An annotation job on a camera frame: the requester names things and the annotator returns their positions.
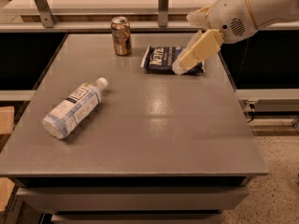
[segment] plastic bottle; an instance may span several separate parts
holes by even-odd
[[[82,84],[43,118],[45,129],[58,139],[67,137],[101,102],[106,86],[107,80],[102,77]]]

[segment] black chip bag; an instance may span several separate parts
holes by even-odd
[[[141,67],[156,72],[172,72],[172,64],[185,48],[149,46],[142,60]],[[197,64],[185,74],[205,73],[203,63]]]

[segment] gray table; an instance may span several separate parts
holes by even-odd
[[[235,208],[268,169],[219,57],[200,76],[140,67],[149,44],[185,46],[191,36],[133,34],[133,53],[121,57],[111,35],[70,35],[0,155],[0,176],[49,213]],[[102,104],[65,140],[50,136],[46,113],[99,77]]]

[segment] bottle cap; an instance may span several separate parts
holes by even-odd
[[[108,81],[103,77],[98,78],[95,82],[103,84],[104,88],[108,85]]]

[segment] black vent grille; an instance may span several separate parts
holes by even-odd
[[[242,20],[233,19],[231,23],[233,34],[236,36],[242,36],[245,33],[245,26]]]

